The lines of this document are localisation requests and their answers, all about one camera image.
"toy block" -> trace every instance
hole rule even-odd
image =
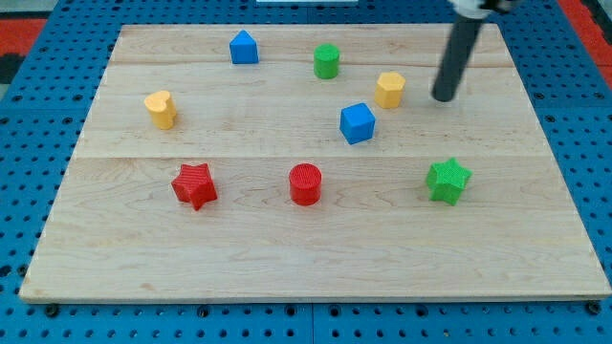
[[[333,44],[321,44],[315,49],[315,75],[318,78],[336,77],[339,71],[340,50]]]
[[[312,164],[301,163],[289,172],[289,185],[296,204],[315,204],[321,197],[321,172]]]
[[[471,171],[462,167],[455,158],[435,162],[429,168],[426,183],[431,190],[432,201],[444,201],[455,205],[471,177]]]
[[[176,107],[172,95],[168,91],[159,91],[144,99],[144,106],[151,115],[153,124],[160,129],[170,129],[174,126]]]
[[[204,203],[217,199],[206,163],[197,166],[182,164],[179,176],[172,181],[172,188],[179,201],[191,203],[195,210],[200,210]]]
[[[259,62],[257,42],[246,31],[239,32],[229,43],[229,53],[233,64],[251,64]]]
[[[340,113],[340,131],[349,144],[372,139],[375,122],[376,118],[365,103],[349,106]]]
[[[376,82],[374,101],[383,109],[400,106],[404,94],[405,79],[397,72],[381,73]]]

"red surface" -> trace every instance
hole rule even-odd
[[[321,198],[321,172],[309,163],[301,163],[289,173],[291,199],[299,205],[315,204]]]
[[[179,176],[172,181],[172,188],[181,202],[189,202],[195,210],[204,203],[217,199],[217,192],[208,171],[208,164],[181,165]]]
[[[0,19],[0,56],[28,54],[47,19]]]
[[[612,87],[612,47],[603,38],[601,28],[591,17],[591,11],[580,0],[558,0],[565,15],[580,37],[582,44],[600,68],[603,78]]]

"blue pegboard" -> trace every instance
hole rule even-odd
[[[17,297],[122,24],[441,23],[444,0],[60,0],[0,103],[0,343],[612,342],[612,304],[72,306]],[[557,3],[493,15],[608,277],[612,96]]]

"blue pentagon block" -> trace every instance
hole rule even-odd
[[[246,31],[239,32],[229,43],[231,63],[249,64],[258,63],[257,42]]]
[[[349,106],[340,113],[340,131],[349,144],[372,139],[375,122],[376,118],[365,103]]]

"green star block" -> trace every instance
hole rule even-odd
[[[471,171],[462,167],[455,158],[435,162],[429,168],[426,183],[431,190],[432,201],[444,201],[455,205],[471,177]]]

